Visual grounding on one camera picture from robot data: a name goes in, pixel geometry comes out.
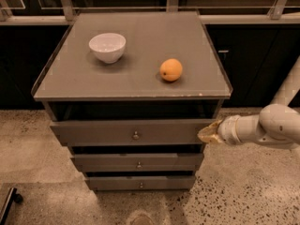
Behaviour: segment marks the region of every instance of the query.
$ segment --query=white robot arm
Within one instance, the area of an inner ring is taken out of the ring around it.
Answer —
[[[271,104],[257,115],[229,116],[201,130],[198,137],[206,143],[257,143],[291,148],[300,144],[300,113],[284,105]]]

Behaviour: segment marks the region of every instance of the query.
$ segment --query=terrazzo floor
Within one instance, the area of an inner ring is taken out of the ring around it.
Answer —
[[[300,224],[300,148],[207,144],[190,191],[95,193],[49,124],[44,111],[0,111],[0,206],[10,187],[23,196],[7,224]]]

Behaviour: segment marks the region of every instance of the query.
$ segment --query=dark cabinet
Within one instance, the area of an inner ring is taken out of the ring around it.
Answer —
[[[42,108],[31,89],[67,28],[0,27],[0,109]]]
[[[300,55],[300,25],[207,25],[231,81],[224,107],[268,105]]]

